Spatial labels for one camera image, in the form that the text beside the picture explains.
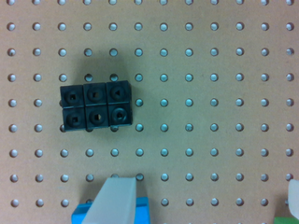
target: blue base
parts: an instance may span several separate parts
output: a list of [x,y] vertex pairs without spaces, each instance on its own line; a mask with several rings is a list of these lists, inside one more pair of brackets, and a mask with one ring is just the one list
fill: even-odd
[[[72,215],[72,224],[81,224],[92,203],[80,203]],[[150,224],[149,198],[137,198],[134,224]]]

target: white plastic piece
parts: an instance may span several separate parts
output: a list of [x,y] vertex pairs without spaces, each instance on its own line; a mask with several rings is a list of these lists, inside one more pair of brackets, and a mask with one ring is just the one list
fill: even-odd
[[291,214],[299,219],[299,180],[290,180],[289,183],[289,209]]
[[133,224],[135,208],[135,178],[108,178],[82,224]]

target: black connector block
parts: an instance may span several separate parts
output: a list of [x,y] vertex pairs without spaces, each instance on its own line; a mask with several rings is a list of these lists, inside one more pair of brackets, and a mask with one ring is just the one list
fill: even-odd
[[130,104],[109,105],[109,123],[112,126],[132,124],[132,109]]
[[63,110],[65,131],[86,129],[85,110],[81,108],[67,108]]
[[83,87],[62,86],[60,87],[63,108],[84,107]]
[[107,104],[106,83],[85,84],[83,89],[85,106]]
[[85,107],[86,129],[109,127],[109,117],[106,105]]
[[107,103],[109,105],[130,104],[131,98],[131,86],[128,81],[107,83]]

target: perforated board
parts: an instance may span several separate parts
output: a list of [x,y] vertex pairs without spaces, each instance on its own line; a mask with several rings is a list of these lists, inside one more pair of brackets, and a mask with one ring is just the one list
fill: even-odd
[[[144,176],[137,196],[149,197],[152,223],[269,224],[290,216],[286,178],[299,175],[297,1],[8,2],[14,4],[0,2],[2,223],[71,223],[76,206],[94,199],[112,174]],[[84,84],[87,74],[94,83],[111,74],[130,81],[132,126],[61,132],[59,88]],[[119,155],[111,156],[112,149]]]

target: pegboard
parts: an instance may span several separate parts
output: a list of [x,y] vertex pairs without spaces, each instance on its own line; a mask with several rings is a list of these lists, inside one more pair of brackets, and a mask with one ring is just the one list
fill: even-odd
[[[298,1],[2,0],[2,223],[71,223],[136,176],[152,223],[273,223],[298,178]],[[134,123],[64,133],[60,86],[129,80]]]

